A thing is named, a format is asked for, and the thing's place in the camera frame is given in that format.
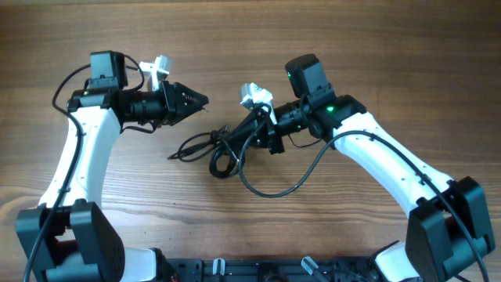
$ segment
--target wood grain surface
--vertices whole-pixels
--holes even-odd
[[[220,180],[208,158],[168,161],[190,136],[238,125],[240,86],[256,82],[279,106],[295,99],[284,64],[315,53],[337,94],[365,104],[404,146],[437,169],[474,177],[501,238],[501,6],[483,2],[170,2],[0,7],[0,280],[26,263],[14,222],[36,206],[67,135],[50,106],[57,85],[92,51],[174,60],[171,81],[207,95],[200,112],[153,135],[126,132],[111,153],[103,210],[130,247],[170,258],[369,255],[404,240],[396,201],[362,168],[328,152],[297,192],[264,199],[238,177]],[[78,75],[60,104],[83,87]],[[139,76],[129,74],[131,85]],[[312,140],[307,132],[293,136]],[[269,155],[250,150],[248,179],[285,190],[321,144]],[[501,280],[501,251],[485,259]],[[476,266],[464,276],[480,281]]]

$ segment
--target wooden table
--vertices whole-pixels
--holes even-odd
[[[208,112],[153,135],[126,132],[110,157],[103,210],[124,244],[170,258],[326,258],[369,255],[404,240],[407,220],[362,168],[328,152],[292,195],[264,199],[208,158],[168,161],[190,136],[238,125],[240,86],[256,82],[275,105],[296,99],[284,64],[315,53],[338,95],[350,94],[417,156],[485,189],[501,238],[500,6],[457,2],[171,2],[0,7],[0,280],[26,263],[14,222],[34,207],[59,161],[67,120],[51,108],[57,85],[92,51],[174,60],[171,81],[207,95]],[[89,73],[65,88],[60,104]],[[131,85],[139,82],[129,74]],[[312,140],[307,132],[293,136]],[[250,150],[246,172],[265,192],[293,185],[321,144]],[[501,251],[485,259],[501,280]],[[464,275],[480,281],[476,266]]]

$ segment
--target white plastic part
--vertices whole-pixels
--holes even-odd
[[[311,258],[310,256],[305,256],[301,260],[301,266],[308,272],[309,275],[313,275],[313,272],[315,269],[319,268],[319,265],[316,264],[316,262]]]
[[[60,206],[71,206],[75,200],[85,199],[101,207],[106,166],[111,148],[120,135],[120,123],[111,109],[83,107],[72,114],[80,122],[85,135],[80,158],[70,181],[70,191],[66,193]],[[56,174],[38,202],[38,204],[46,203],[47,208],[51,208],[56,201],[77,146],[77,129],[72,121],[68,121],[70,123],[68,137]]]
[[[248,110],[253,110],[254,106],[259,103],[265,103],[270,106],[272,112],[269,117],[271,118],[274,125],[276,125],[275,111],[273,110],[273,94],[266,89],[262,89],[255,83],[246,83],[242,85],[240,90],[242,99],[240,105],[244,106]]]
[[[160,88],[159,81],[164,80],[171,73],[171,66],[172,60],[163,55],[158,56],[153,63],[139,63],[143,73],[150,73],[152,91],[157,91]]]
[[[376,264],[390,282],[418,277],[405,253],[405,242],[398,242],[376,256]]]
[[[120,282],[153,281],[156,276],[155,251],[125,248],[125,269]]]
[[[219,273],[218,273],[218,263],[221,263],[221,269],[219,270]],[[224,260],[223,258],[215,259],[214,263],[212,263],[212,275],[221,274],[221,276],[224,276],[225,271],[226,271],[226,260]]]
[[[450,176],[424,163],[393,139],[377,124],[372,114],[352,115],[342,121],[342,126],[339,129],[333,130],[333,135],[336,136],[351,130],[372,132],[385,139],[406,155],[441,192],[449,188],[447,181],[452,179]],[[410,211],[417,207],[416,201],[418,199],[423,197],[429,200],[436,196],[433,190],[427,184],[422,184],[420,177],[384,144],[376,140],[371,141],[370,137],[362,135],[345,136],[334,144],[341,153],[349,156],[367,170],[400,204],[407,217],[409,217]]]

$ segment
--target black bracket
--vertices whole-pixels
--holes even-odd
[[[449,182],[442,193],[456,210],[483,257],[494,251],[494,233],[484,190],[471,177]],[[409,215],[405,252],[414,269],[425,281],[447,281],[475,262],[456,220],[434,197],[418,201]]]
[[[40,229],[50,212],[44,205],[19,213],[16,232],[29,256]],[[58,241],[66,229],[75,240]],[[96,203],[75,201],[59,207],[48,235],[34,260],[37,281],[120,281],[125,266],[124,245]]]

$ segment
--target black base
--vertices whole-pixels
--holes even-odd
[[[213,261],[167,259],[177,282],[319,282],[301,266],[301,260],[236,260],[225,262],[225,275],[213,275]],[[332,282],[384,282],[371,257],[316,260],[319,272]],[[408,280],[417,282],[418,278]]]

